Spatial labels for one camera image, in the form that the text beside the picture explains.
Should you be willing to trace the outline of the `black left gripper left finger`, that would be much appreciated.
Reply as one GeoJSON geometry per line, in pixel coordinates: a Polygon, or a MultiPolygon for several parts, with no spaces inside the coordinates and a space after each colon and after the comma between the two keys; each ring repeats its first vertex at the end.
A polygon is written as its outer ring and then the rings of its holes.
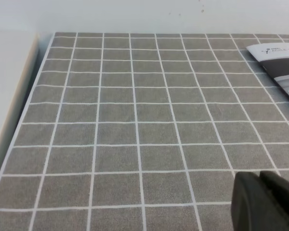
{"type": "Polygon", "coordinates": [[[236,231],[289,231],[289,217],[277,204],[260,175],[235,175],[231,218],[236,231]]]}

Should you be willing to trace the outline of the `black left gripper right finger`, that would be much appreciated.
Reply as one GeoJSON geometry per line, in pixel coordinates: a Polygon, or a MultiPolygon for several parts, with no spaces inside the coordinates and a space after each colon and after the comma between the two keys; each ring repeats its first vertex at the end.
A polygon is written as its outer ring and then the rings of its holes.
{"type": "Polygon", "coordinates": [[[260,180],[289,217],[289,181],[271,171],[261,171],[260,180]]]}

